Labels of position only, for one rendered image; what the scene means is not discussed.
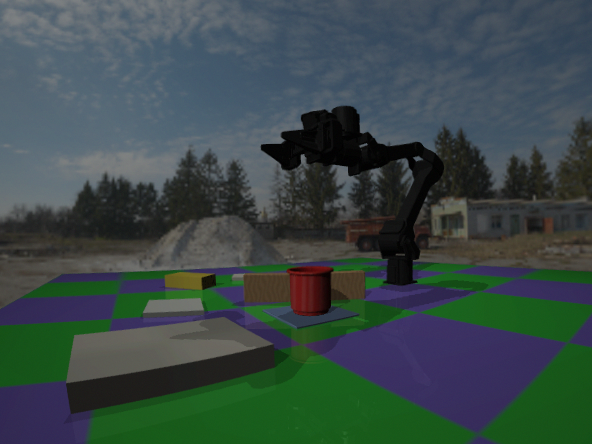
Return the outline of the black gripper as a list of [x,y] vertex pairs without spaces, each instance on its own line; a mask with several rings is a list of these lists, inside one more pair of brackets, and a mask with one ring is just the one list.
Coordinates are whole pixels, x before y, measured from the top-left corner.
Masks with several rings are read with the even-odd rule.
[[285,140],[281,144],[262,144],[261,150],[280,163],[285,171],[298,168],[302,154],[307,158],[307,164],[317,162],[323,166],[339,164],[345,154],[342,125],[338,119],[328,118],[311,129],[281,132],[281,138]]

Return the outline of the red cup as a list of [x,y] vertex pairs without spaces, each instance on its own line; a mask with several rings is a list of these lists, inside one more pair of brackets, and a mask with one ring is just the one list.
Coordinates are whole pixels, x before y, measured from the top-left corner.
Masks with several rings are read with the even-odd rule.
[[296,267],[290,274],[291,309],[302,316],[328,313],[331,307],[331,272],[333,267]]

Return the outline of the brown flat bar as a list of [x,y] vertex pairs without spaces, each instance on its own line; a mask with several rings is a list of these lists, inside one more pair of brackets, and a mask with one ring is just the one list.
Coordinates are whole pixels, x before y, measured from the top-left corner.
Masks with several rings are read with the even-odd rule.
[[[331,272],[331,300],[351,300],[365,298],[365,272]],[[291,302],[290,274],[245,273],[243,275],[245,302]]]

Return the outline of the olive yellow rectangular block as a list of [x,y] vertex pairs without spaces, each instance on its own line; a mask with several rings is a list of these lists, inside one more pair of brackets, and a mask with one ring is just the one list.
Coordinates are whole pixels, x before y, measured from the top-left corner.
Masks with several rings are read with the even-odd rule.
[[165,276],[165,287],[204,290],[216,286],[216,274],[178,272]]

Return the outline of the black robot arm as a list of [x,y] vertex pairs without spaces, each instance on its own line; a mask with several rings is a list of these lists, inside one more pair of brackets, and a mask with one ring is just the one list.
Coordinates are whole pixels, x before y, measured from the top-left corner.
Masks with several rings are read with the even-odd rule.
[[[387,281],[383,283],[398,286],[417,283],[413,280],[412,267],[413,260],[420,257],[420,249],[414,242],[413,226],[430,187],[443,175],[444,163],[420,142],[386,146],[378,144],[369,132],[360,133],[360,115],[354,107],[338,106],[331,113],[323,109],[301,115],[304,129],[311,129],[314,124],[328,118],[338,119],[342,125],[345,154],[337,165],[347,166],[349,177],[380,168],[394,160],[408,160],[414,182],[395,220],[385,221],[379,232],[378,244],[382,259],[389,259]],[[360,148],[365,143],[367,145]],[[415,161],[413,157],[416,156],[422,160]]]

